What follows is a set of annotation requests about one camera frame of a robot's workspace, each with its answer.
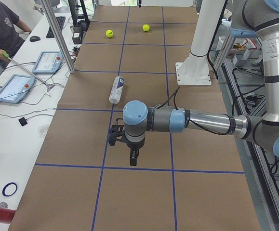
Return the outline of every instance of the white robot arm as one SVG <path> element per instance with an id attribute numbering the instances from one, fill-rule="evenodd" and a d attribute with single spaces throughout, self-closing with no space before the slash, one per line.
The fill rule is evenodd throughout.
<path id="1" fill-rule="evenodd" d="M 234 135 L 279 157 L 279 0 L 235 0 L 234 4 L 237 11 L 233 12 L 232 34 L 240 38 L 259 36 L 263 41 L 266 114 L 231 116 L 128 102 L 123 109 L 124 125 L 116 120 L 108 142 L 111 146 L 116 141 L 125 142 L 130 147 L 130 165 L 137 165 L 146 131 L 182 132 L 185 128 Z"/>

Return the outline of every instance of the tennis ball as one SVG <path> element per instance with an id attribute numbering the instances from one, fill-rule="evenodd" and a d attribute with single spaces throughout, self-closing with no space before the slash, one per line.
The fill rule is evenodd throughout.
<path id="1" fill-rule="evenodd" d="M 110 39 L 111 37 L 114 36 L 114 32 L 112 30 L 107 30 L 106 31 L 106 36 Z"/>
<path id="2" fill-rule="evenodd" d="M 143 31 L 148 32 L 150 30 L 150 26 L 148 24 L 143 25 Z"/>

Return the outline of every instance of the white desk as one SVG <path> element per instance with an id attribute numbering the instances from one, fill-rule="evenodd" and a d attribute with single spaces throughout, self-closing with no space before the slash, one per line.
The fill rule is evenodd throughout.
<path id="1" fill-rule="evenodd" d="M 62 34 L 65 38 L 69 51 L 71 51 L 74 44 L 72 41 L 72 33 L 69 29 L 71 23 L 67 22 L 70 15 L 60 13 L 56 14 L 56 16 L 66 17 L 65 28 L 63 29 Z M 13 59 L 19 63 L 35 62 L 41 51 L 58 51 L 59 48 L 56 40 L 53 38 L 46 38 L 48 28 L 49 25 L 46 17 L 44 16 L 30 35 L 39 36 L 41 40 L 37 42 L 30 42 L 29 36 Z M 32 70 L 33 65 L 26 65 L 25 67 Z M 3 84 L 13 74 L 27 75 L 19 67 L 9 68 L 0 76 L 0 86 L 3 86 Z M 53 76 L 53 80 L 54 82 L 65 85 L 68 75 L 68 68 L 66 64 L 64 64 L 62 68 Z M 50 76 L 40 77 L 47 80 Z M 44 84 L 40 84 L 39 81 L 36 81 L 35 85 L 39 86 L 33 88 L 23 99 L 23 102 L 37 103 L 45 94 L 46 86 Z M 55 86 L 49 91 L 51 96 L 44 96 L 41 102 L 37 105 L 28 105 L 23 103 L 10 105 L 0 103 L 0 114 L 19 116 L 37 110 L 55 108 L 63 90 L 64 89 L 62 87 Z M 27 115 L 25 118 L 37 114 L 54 115 L 54 113 L 55 110 L 49 110 Z M 42 115 L 31 118 L 28 120 L 28 124 L 22 127 L 18 122 L 19 118 L 6 118 L 4 116 L 0 116 L 0 202 L 6 202 L 8 207 L 14 210 L 17 209 L 31 170 L 43 144 L 45 138 L 44 132 L 47 131 L 47 128 L 52 121 L 51 116 Z M 2 195 L 2 189 L 9 182 L 16 182 L 18 184 L 18 190 L 13 196 L 5 197 Z M 8 224 L 0 224 L 0 231 L 6 231 L 8 227 Z"/>

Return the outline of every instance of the person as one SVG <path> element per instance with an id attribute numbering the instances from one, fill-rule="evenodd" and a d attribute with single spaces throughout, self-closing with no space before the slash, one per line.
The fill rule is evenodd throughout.
<path id="1" fill-rule="evenodd" d="M 31 33 L 31 29 L 19 19 L 19 16 L 0 2 L 0 65 L 5 68 L 9 62 L 2 53 L 6 52 L 13 57 L 24 40 L 15 31 L 14 25 L 25 32 Z"/>

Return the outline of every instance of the person's hand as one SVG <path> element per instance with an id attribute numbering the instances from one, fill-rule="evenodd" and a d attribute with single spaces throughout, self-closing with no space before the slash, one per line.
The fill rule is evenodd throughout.
<path id="1" fill-rule="evenodd" d="M 0 49 L 0 59 L 3 60 L 3 61 L 5 61 L 5 62 L 7 62 L 7 63 L 9 63 L 10 60 L 8 60 L 7 58 L 5 58 L 5 57 L 3 56 L 3 54 L 2 54 L 2 53 L 4 53 L 4 52 L 6 53 L 5 50 L 1 50 L 1 49 Z"/>

